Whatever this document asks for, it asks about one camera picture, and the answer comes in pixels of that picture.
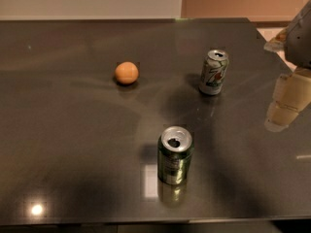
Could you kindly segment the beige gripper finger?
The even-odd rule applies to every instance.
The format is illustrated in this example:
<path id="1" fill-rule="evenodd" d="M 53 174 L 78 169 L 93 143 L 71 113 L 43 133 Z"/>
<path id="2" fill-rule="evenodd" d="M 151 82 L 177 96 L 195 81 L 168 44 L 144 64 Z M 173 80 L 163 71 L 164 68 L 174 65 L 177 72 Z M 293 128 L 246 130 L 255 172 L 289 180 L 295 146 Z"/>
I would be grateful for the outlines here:
<path id="1" fill-rule="evenodd" d="M 311 69 L 296 67 L 277 79 L 264 126 L 271 132 L 286 129 L 311 103 Z"/>
<path id="2" fill-rule="evenodd" d="M 266 42 L 263 48 L 271 52 L 284 51 L 287 41 L 287 31 L 288 28 L 282 29 L 275 37 Z"/>

